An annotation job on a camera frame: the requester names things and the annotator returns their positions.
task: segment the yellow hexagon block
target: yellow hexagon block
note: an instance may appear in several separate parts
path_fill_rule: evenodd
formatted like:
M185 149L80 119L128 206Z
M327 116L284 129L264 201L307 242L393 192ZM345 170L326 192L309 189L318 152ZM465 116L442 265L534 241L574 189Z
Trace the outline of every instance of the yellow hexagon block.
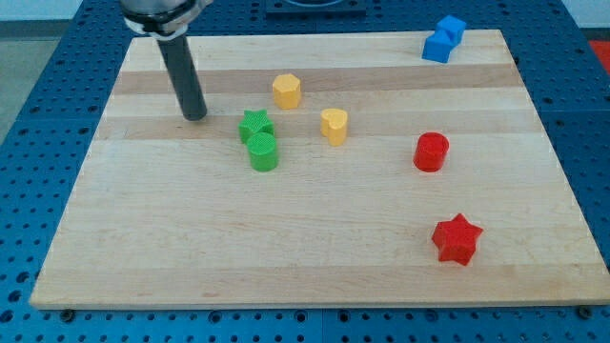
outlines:
M274 101L283 109L296 109L301 102L301 80L292 74L282 74L274 80Z
M340 109L322 111L320 131L328 137L328 143L334 147L340 146L347 138L347 112Z

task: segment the blue block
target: blue block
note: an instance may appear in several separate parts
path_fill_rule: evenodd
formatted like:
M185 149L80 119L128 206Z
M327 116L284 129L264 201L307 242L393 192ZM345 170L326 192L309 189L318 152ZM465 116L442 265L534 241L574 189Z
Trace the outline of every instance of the blue block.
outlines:
M421 58L447 63L449 54L454 48L449 35L444 30L436 31L430 37L426 38L426 43L423 46L423 54Z
M449 39L454 46L461 43L461 36L466 30L466 23L457 19L453 15L447 15L437 24L437 31L444 30L449 35Z

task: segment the wooden board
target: wooden board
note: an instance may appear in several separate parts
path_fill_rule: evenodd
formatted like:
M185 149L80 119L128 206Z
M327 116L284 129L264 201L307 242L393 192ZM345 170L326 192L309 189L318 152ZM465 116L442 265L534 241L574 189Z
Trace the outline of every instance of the wooden board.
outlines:
M152 39L132 41L31 303L40 309L479 307L607 303L610 276L497 30L450 64L430 32L191 38L210 113L182 119ZM270 88L290 71L303 102ZM330 147L319 114L349 112ZM237 124L275 122L253 171ZM451 141L441 172L419 134ZM485 232L471 265L437 261L438 221Z

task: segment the blue pegboard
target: blue pegboard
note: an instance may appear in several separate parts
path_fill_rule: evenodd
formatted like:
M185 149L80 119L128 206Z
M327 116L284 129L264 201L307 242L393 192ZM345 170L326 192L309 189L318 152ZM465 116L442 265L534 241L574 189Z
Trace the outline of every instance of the blue pegboard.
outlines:
M501 29L609 264L609 80L562 3L366 4L364 16L265 18L262 1L216 1L191 25L190 33L433 30L449 13L464 19L470 29ZM0 342L610 341L608 306L77 312L70 323L63 322L59 312L33 309L27 301L35 278L132 37L117 0L85 0L0 148Z

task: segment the green star block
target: green star block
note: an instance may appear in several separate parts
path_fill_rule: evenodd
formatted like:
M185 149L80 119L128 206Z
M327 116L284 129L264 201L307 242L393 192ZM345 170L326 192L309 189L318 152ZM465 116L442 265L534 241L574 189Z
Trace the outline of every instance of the green star block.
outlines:
M256 133L266 132L274 135L274 122L267 117L267 110L245 110L244 119L239 123L238 127L241 143L244 144Z
M272 134L256 133L248 139L246 146L254 170L268 172L277 167L277 144Z

